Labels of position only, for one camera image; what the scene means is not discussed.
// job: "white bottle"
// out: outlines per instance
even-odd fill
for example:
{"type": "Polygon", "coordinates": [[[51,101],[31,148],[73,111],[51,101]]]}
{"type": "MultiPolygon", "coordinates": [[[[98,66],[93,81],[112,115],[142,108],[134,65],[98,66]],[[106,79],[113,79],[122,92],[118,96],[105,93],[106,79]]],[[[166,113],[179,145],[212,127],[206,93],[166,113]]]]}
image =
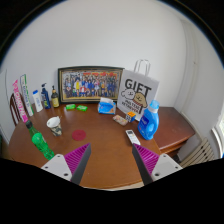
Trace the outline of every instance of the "white bottle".
{"type": "Polygon", "coordinates": [[[43,106],[40,100],[40,95],[38,90],[33,91],[33,99],[34,99],[37,112],[41,111],[43,109],[43,106]]]}

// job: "remote control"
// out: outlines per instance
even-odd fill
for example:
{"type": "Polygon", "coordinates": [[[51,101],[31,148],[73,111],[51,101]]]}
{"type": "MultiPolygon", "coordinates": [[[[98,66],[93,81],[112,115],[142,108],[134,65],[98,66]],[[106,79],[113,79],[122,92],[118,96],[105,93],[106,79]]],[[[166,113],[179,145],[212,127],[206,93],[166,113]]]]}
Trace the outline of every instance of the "remote control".
{"type": "Polygon", "coordinates": [[[139,140],[137,139],[135,133],[132,130],[126,130],[126,133],[127,133],[132,144],[135,143],[135,144],[141,145],[139,140]]]}

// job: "spray bottle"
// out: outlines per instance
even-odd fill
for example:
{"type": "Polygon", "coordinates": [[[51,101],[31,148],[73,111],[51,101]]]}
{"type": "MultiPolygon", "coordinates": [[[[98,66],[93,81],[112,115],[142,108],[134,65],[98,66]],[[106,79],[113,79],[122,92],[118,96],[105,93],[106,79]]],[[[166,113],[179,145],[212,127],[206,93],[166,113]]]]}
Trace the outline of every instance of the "spray bottle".
{"type": "Polygon", "coordinates": [[[42,84],[43,88],[42,88],[41,96],[42,96],[42,100],[44,102],[44,108],[49,109],[49,108],[51,108],[51,104],[49,101],[48,92],[45,89],[45,84],[47,84],[47,83],[42,84]]]}

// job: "pink object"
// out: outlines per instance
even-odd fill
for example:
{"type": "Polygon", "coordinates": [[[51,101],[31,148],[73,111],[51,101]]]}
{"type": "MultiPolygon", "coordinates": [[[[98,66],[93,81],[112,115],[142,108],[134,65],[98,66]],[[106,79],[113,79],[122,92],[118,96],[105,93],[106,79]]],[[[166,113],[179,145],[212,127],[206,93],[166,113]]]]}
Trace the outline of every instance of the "pink object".
{"type": "Polygon", "coordinates": [[[74,149],[73,151],[69,152],[68,154],[64,155],[65,161],[68,164],[69,169],[71,170],[71,173],[73,174],[78,167],[82,156],[88,147],[89,143],[86,145],[83,145],[77,149],[74,149]]]}
{"type": "Polygon", "coordinates": [[[20,116],[21,116],[23,122],[26,123],[28,121],[28,118],[27,118],[26,112],[24,110],[24,107],[23,107],[23,104],[22,104],[22,101],[20,98],[20,93],[19,93],[19,89],[18,89],[18,80],[16,80],[13,83],[13,89],[14,89],[14,96],[16,99],[16,105],[19,109],[20,116]]]}
{"type": "Polygon", "coordinates": [[[151,150],[146,149],[140,145],[137,145],[135,143],[134,143],[134,145],[135,145],[143,163],[145,164],[145,167],[146,167],[148,173],[151,176],[152,171],[153,171],[154,167],[156,166],[156,163],[159,159],[159,155],[157,155],[156,153],[152,152],[151,150]]]}

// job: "cup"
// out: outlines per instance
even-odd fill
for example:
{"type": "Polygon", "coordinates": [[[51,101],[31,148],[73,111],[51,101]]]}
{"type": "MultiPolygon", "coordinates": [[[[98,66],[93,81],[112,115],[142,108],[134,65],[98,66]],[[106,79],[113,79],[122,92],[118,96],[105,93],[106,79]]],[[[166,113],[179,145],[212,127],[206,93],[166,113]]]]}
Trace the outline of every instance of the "cup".
{"type": "Polygon", "coordinates": [[[52,117],[47,121],[47,126],[51,129],[51,132],[54,136],[60,136],[62,135],[62,129],[60,124],[60,118],[52,117]]]}

